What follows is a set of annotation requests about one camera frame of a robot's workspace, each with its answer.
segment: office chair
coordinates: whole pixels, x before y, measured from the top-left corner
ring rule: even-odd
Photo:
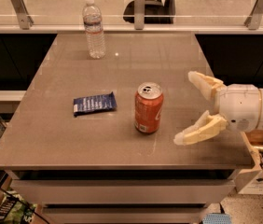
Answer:
[[[145,23],[172,24],[175,15],[175,0],[145,0]],[[134,1],[125,8],[123,20],[134,23]]]

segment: red can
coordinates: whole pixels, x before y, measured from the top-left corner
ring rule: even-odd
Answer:
[[[159,128],[163,103],[161,87],[152,82],[139,86],[135,93],[135,127],[143,133],[153,133]]]

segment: gray tabletop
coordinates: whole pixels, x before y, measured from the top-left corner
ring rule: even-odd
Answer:
[[[187,80],[190,70],[212,74],[193,33],[108,33],[105,40],[106,56],[93,60],[82,32],[57,35],[0,141],[0,169],[252,166],[239,133],[186,147],[173,142],[213,106]],[[150,135],[133,125],[134,94],[146,81],[164,93],[160,127]],[[75,98],[111,91],[116,111],[74,117]]]

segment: drawer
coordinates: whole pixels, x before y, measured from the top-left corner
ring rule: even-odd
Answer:
[[[206,208],[44,208],[56,223],[200,223]]]
[[[219,203],[232,180],[13,180],[26,201],[41,204]]]

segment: clear plastic bottle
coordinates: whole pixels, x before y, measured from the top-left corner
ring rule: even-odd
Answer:
[[[95,59],[105,55],[104,29],[101,10],[94,0],[86,0],[83,8],[83,21],[90,56]]]

